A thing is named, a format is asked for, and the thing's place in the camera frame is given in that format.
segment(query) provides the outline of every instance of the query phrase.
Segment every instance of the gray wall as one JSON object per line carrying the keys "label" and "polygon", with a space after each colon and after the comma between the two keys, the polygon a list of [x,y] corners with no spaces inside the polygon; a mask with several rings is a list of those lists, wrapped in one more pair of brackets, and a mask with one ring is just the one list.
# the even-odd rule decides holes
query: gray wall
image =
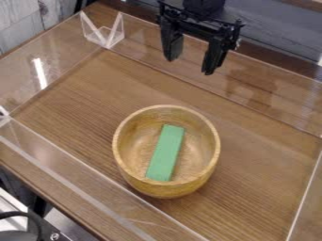
{"label": "gray wall", "polygon": [[312,61],[322,57],[322,13],[277,0],[225,0],[247,22],[243,35]]}
{"label": "gray wall", "polygon": [[0,0],[0,54],[74,12],[76,0]]}

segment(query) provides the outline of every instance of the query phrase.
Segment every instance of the green block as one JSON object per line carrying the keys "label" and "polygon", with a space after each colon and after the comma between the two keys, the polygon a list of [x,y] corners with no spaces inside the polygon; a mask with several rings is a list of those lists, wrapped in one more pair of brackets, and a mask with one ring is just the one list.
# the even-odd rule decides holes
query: green block
{"label": "green block", "polygon": [[156,149],[145,171],[145,177],[156,181],[169,181],[183,143],[184,129],[165,124],[161,127]]}

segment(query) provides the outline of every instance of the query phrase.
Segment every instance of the robotic arm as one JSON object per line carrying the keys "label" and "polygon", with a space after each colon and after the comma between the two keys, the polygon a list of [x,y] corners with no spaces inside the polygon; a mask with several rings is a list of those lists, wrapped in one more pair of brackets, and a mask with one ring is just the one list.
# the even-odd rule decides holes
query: robotic arm
{"label": "robotic arm", "polygon": [[204,53],[201,72],[213,73],[225,60],[228,50],[239,46],[240,20],[228,23],[211,17],[223,8],[225,0],[163,0],[160,4],[160,40],[163,54],[168,61],[179,57],[183,52],[183,34],[208,42]]}

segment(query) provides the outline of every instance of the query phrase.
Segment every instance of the wooden bowl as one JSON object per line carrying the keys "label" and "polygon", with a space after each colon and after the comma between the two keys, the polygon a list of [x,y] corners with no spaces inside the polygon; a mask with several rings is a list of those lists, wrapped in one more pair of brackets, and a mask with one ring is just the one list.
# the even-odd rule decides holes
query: wooden bowl
{"label": "wooden bowl", "polygon": [[[169,182],[144,177],[161,126],[184,128],[181,150]],[[193,192],[207,181],[217,162],[220,139],[207,118],[175,105],[155,105],[128,116],[113,136],[113,154],[120,174],[142,194],[169,199]]]}

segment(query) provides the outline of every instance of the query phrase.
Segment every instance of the bowl rim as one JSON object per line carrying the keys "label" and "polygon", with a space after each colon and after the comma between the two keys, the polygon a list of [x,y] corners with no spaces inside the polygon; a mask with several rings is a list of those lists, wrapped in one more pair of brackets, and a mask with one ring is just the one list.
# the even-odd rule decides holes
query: bowl rim
{"label": "bowl rim", "polygon": [[[213,151],[213,154],[209,159],[207,167],[200,172],[197,172],[196,175],[193,175],[193,177],[187,178],[184,181],[177,180],[177,181],[161,182],[161,181],[155,181],[152,179],[148,179],[145,177],[138,177],[137,174],[126,168],[126,165],[124,164],[124,162],[120,158],[120,154],[117,151],[117,137],[118,137],[120,130],[122,129],[122,126],[136,115],[141,114],[142,112],[145,112],[151,109],[156,109],[156,108],[177,108],[177,109],[184,110],[184,111],[189,112],[191,114],[196,115],[203,120],[204,124],[207,125],[207,127],[211,130],[212,136],[215,137],[215,151]],[[125,171],[125,173],[130,177],[133,177],[136,180],[138,180],[140,182],[146,183],[149,185],[159,185],[159,186],[184,185],[193,181],[197,181],[203,176],[205,176],[205,174],[211,171],[211,169],[213,169],[213,167],[217,163],[220,147],[221,147],[221,144],[220,144],[219,134],[217,134],[216,128],[213,127],[213,125],[212,125],[211,121],[207,119],[207,117],[204,115],[201,115],[199,112],[196,112],[195,110],[192,110],[184,106],[172,105],[172,104],[151,105],[151,106],[146,106],[146,107],[138,109],[137,111],[134,111],[118,124],[117,129],[114,131],[114,135],[113,135],[113,141],[112,141],[113,155],[114,155],[114,159],[116,159],[117,165],[121,168],[121,170]]]}

